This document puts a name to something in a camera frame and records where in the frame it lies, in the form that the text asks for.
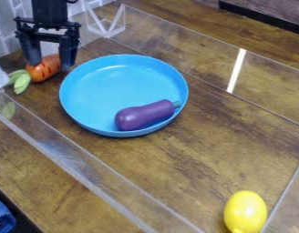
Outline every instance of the blue plastic plate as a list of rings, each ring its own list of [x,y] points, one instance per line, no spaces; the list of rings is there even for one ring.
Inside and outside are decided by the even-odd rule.
[[[137,137],[165,127],[183,110],[189,88],[178,70],[149,56],[114,55],[79,66],[62,83],[62,105],[90,131],[109,137]],[[181,101],[170,119],[135,131],[119,131],[117,112],[169,99]]]

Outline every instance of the blue object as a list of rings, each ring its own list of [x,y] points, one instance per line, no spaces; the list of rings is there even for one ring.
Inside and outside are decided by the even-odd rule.
[[[10,212],[6,204],[0,201],[0,233],[8,233],[16,227],[18,220]]]
[[[137,137],[165,127],[183,110],[189,88],[183,75],[163,61],[139,55],[105,56],[79,66],[62,83],[62,105],[90,131],[109,137]],[[119,131],[117,112],[169,99],[181,101],[173,117],[135,131]]]

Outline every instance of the yellow lemon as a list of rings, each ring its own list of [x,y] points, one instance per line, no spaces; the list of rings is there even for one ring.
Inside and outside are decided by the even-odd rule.
[[[260,233],[268,219],[266,203],[248,190],[237,192],[225,206],[225,223],[233,233]]]

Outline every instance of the toy eggplant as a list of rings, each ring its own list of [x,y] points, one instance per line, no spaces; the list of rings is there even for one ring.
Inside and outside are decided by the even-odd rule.
[[[155,123],[167,120],[181,102],[163,99],[145,106],[131,106],[117,113],[117,127],[121,131],[143,129]]]

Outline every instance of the toy fruit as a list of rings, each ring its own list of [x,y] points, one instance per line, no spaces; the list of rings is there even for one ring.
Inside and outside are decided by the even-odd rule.
[[[181,102],[163,99],[145,106],[131,106],[117,113],[117,127],[122,131],[138,130],[169,119]]]
[[[266,218],[266,203],[257,193],[244,190],[228,200],[225,223],[233,233],[260,233]]]

